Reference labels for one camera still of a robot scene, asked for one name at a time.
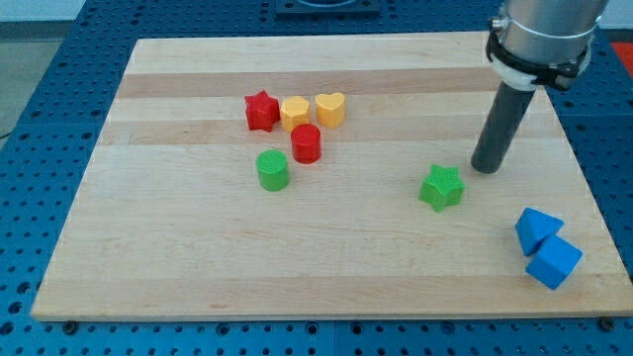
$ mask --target red star block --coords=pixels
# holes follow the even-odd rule
[[[279,121],[279,102],[268,96],[265,90],[257,95],[244,97],[246,101],[246,120],[248,129],[271,132]]]

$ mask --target wood grain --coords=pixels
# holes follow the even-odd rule
[[[141,321],[631,314],[633,288],[544,91],[501,171],[470,167],[498,85],[482,62],[482,38],[140,41],[32,314]],[[450,55],[456,46],[463,56]],[[280,128],[249,132],[242,96],[266,88],[280,99],[313,98],[341,86],[347,119],[322,129],[321,160],[291,161],[290,186],[262,190],[256,155],[278,148],[292,157],[290,142]],[[431,163],[459,166],[467,185],[463,202],[441,214],[417,199]],[[555,292],[524,272],[529,258],[513,225],[526,206],[563,219],[560,234],[585,252]]]

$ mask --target yellow heart block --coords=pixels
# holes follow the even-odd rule
[[[281,125],[287,132],[295,127],[310,123],[310,102],[300,96],[284,100],[279,110]]]
[[[338,128],[345,120],[345,95],[342,93],[318,94],[316,101],[316,119],[329,129]]]

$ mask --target blue block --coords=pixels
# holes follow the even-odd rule
[[[555,290],[572,274],[583,252],[557,235],[543,241],[525,272]]]
[[[526,256],[536,252],[545,237],[556,234],[561,227],[563,227],[561,220],[532,208],[525,208],[514,226],[523,254]]]

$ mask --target blue perforated table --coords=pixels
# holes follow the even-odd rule
[[[75,325],[29,316],[137,39],[480,31],[498,5],[382,0],[379,16],[276,19],[267,1],[88,0],[0,154],[0,355],[633,354],[625,317]],[[593,53],[576,86],[550,97],[632,274],[633,80],[601,33]]]

